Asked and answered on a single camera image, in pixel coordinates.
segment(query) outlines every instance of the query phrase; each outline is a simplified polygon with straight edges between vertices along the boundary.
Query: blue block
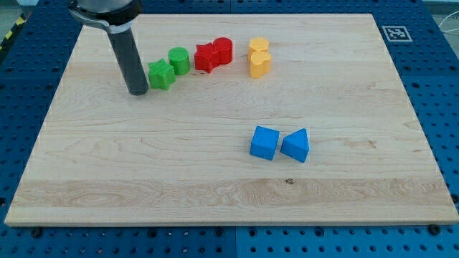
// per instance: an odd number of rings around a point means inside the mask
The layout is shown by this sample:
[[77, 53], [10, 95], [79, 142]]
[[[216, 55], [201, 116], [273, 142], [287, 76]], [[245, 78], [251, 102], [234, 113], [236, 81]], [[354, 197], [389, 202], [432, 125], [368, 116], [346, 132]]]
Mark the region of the blue block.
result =
[[272, 161], [278, 140], [279, 131], [257, 126], [250, 144], [250, 155]]
[[280, 152], [297, 161], [305, 162], [309, 152], [308, 133], [306, 129], [301, 129], [285, 136]]

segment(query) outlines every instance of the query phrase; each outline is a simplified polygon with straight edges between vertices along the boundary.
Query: wooden table surface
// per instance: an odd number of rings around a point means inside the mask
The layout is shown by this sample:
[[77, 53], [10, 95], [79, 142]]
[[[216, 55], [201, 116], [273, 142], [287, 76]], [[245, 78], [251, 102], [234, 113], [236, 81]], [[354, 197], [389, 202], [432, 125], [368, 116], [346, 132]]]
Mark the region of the wooden table surface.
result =
[[[459, 220], [370, 14], [140, 15], [147, 63], [229, 37], [233, 63], [127, 93], [83, 28], [9, 209], [10, 226], [391, 225]], [[270, 40], [271, 72], [247, 46]], [[249, 154], [256, 125], [310, 135], [306, 163]]]

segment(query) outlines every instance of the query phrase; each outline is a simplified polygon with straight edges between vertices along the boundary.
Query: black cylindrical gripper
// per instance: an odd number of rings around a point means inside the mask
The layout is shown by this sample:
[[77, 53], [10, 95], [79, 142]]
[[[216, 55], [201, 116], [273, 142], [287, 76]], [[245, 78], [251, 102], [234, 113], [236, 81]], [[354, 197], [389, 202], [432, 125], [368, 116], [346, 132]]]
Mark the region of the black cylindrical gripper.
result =
[[142, 95], [148, 91], [148, 83], [138, 56], [136, 42], [131, 29], [121, 33], [108, 34], [124, 80], [132, 95]]

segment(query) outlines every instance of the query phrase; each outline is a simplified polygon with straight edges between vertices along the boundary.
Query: toy block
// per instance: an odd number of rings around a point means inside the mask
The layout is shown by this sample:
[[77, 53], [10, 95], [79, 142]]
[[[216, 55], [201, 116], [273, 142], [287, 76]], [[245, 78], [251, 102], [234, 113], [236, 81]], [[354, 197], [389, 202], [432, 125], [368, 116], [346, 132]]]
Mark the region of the toy block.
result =
[[256, 37], [249, 42], [249, 52], [247, 58], [250, 61], [253, 52], [267, 52], [270, 47], [270, 42], [262, 37]]
[[174, 67], [164, 59], [148, 63], [148, 67], [150, 68], [148, 79], [150, 80], [151, 88], [168, 90], [169, 85], [175, 82]]
[[306, 129], [298, 130], [284, 137], [280, 152], [296, 159], [300, 162], [305, 162], [309, 153], [308, 133]]
[[250, 155], [272, 161], [278, 140], [279, 131], [257, 126], [250, 144]]
[[174, 67], [175, 75], [185, 75], [189, 72], [189, 54], [183, 47], [174, 47], [168, 53], [169, 64]]
[[219, 64], [226, 65], [232, 61], [232, 41], [226, 37], [220, 37], [214, 40], [214, 47], [219, 53]]
[[267, 52], [253, 52], [250, 57], [250, 76], [260, 78], [271, 70], [271, 55]]
[[196, 49], [197, 51], [194, 54], [194, 67], [196, 70], [211, 73], [215, 67], [219, 66], [219, 52], [212, 43], [196, 45]]

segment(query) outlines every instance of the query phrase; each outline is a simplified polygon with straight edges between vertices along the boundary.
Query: green cylinder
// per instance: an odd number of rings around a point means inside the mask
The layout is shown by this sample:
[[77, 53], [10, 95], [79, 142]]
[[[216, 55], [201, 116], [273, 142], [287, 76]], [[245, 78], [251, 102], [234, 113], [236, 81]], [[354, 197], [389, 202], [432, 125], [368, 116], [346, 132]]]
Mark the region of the green cylinder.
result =
[[185, 75], [189, 72], [189, 54], [183, 47], [174, 47], [169, 50], [169, 64], [174, 67], [176, 75]]

